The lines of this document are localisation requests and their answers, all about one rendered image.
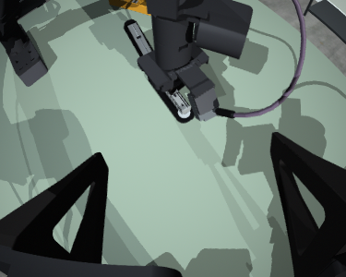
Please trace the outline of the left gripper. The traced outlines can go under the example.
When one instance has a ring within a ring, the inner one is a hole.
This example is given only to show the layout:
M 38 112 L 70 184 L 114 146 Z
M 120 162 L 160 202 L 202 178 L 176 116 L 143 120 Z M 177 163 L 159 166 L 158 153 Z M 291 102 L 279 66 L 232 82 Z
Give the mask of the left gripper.
M 154 50 L 140 56 L 137 65 L 156 90 L 173 95 L 186 86 L 199 115 L 220 106 L 215 84 L 200 69 L 201 65 L 208 64 L 209 56 L 196 46 L 193 38 L 188 44 L 175 48 L 162 46 L 154 38 L 153 41 Z

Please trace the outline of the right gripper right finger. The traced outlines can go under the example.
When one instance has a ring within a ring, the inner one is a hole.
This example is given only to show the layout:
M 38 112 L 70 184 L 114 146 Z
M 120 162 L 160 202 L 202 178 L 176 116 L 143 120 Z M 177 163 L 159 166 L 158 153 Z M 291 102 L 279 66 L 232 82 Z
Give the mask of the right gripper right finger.
M 270 156 L 289 237 L 294 277 L 316 277 L 332 260 L 346 255 L 346 169 L 316 156 L 279 132 L 272 133 Z M 320 228 L 293 175 L 324 208 L 325 221 Z

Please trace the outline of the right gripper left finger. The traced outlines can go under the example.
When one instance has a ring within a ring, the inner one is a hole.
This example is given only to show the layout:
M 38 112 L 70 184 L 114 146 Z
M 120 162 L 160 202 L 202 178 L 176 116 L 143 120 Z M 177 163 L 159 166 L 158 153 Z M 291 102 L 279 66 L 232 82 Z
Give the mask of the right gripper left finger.
M 0 245 L 53 259 L 100 263 L 109 168 L 100 152 L 0 220 Z M 70 253 L 53 230 L 89 188 L 86 209 Z

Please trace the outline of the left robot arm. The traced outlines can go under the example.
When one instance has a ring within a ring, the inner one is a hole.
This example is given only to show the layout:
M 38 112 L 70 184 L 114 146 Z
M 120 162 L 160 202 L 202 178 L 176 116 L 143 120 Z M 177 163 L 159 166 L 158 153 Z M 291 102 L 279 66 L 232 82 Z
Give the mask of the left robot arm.
M 158 44 L 184 46 L 192 40 L 195 28 L 197 47 L 240 59 L 253 14 L 251 6 L 233 0 L 146 0 L 146 4 Z M 18 24 L 22 7 L 19 0 L 0 0 L 0 43 L 18 76 L 41 60 Z M 219 106 L 199 115 L 192 95 L 186 95 L 197 120 L 206 122 L 217 115 Z

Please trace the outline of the orange tray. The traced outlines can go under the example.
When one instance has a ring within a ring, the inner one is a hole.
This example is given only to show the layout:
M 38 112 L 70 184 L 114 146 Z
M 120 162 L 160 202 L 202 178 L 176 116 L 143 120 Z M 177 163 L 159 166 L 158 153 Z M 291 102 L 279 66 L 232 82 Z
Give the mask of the orange tray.
M 151 16 L 151 14 L 147 14 L 147 7 L 144 7 L 147 5 L 146 0 L 138 0 L 136 4 L 131 3 L 133 0 L 125 0 L 125 1 L 128 1 L 128 2 L 124 2 L 124 0 L 110 0 L 110 5 L 119 6 L 122 8 L 137 11 L 139 13 L 143 13 L 143 14 Z M 139 5 L 142 5 L 142 6 L 139 6 Z

